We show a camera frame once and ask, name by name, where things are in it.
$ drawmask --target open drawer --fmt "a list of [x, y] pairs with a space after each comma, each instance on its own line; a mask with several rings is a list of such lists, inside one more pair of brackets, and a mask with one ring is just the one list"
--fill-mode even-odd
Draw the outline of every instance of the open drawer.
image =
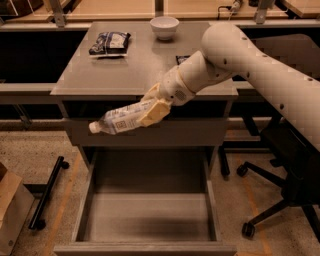
[[224, 245], [203, 148], [97, 148], [68, 246], [57, 255], [219, 255]]

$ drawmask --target black cable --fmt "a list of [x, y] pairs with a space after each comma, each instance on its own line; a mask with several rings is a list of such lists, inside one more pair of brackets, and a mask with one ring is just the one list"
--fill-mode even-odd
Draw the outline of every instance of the black cable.
[[225, 9], [228, 9], [228, 10], [230, 11], [231, 6], [230, 6], [230, 5], [222, 5], [222, 6], [219, 6], [219, 7], [218, 7], [218, 17], [217, 17], [217, 20], [220, 19], [220, 9], [221, 9], [221, 8], [225, 8]]

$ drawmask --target gray table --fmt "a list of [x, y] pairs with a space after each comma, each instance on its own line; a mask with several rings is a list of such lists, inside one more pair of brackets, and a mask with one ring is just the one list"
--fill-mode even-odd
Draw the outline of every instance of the gray table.
[[[176, 65], [176, 55], [199, 50], [208, 27], [182, 22], [173, 40], [159, 41], [148, 22], [92, 24], [51, 93], [89, 169], [74, 236], [57, 255], [234, 255], [221, 241], [210, 179], [237, 97], [232, 81], [206, 88], [184, 112], [177, 108], [149, 128], [117, 136], [88, 130], [103, 108], [136, 102]], [[106, 31], [132, 35], [127, 57], [89, 57]]]
[[[173, 40], [160, 41], [148, 22], [94, 22], [51, 94], [143, 95], [176, 65], [176, 55], [191, 55], [200, 49], [208, 27], [208, 22], [181, 22]], [[99, 33], [107, 31], [131, 34], [127, 57], [90, 58], [89, 48]], [[220, 86], [219, 92], [207, 89], [204, 94], [234, 95], [229, 85]]]

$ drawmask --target cardboard box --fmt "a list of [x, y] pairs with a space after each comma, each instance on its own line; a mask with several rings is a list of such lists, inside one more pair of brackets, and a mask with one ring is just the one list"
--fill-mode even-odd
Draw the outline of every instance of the cardboard box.
[[10, 255], [33, 203], [22, 178], [0, 163], [0, 255]]

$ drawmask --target chair wheel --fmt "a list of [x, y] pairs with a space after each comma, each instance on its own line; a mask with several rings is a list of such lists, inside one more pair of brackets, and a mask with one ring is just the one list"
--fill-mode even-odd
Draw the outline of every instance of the chair wheel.
[[246, 173], [248, 172], [248, 168], [246, 166], [244, 166], [243, 164], [240, 165], [237, 169], [237, 174], [240, 177], [243, 177], [244, 175], [246, 175]]
[[68, 169], [70, 167], [70, 164], [68, 162], [63, 161], [62, 164], [61, 164], [61, 167], [63, 169]]
[[256, 229], [254, 225], [252, 225], [250, 222], [249, 223], [244, 223], [242, 226], [242, 235], [252, 238], [254, 236]]
[[37, 230], [42, 230], [46, 227], [46, 221], [44, 219], [38, 220], [37, 224], [36, 224], [36, 228]]

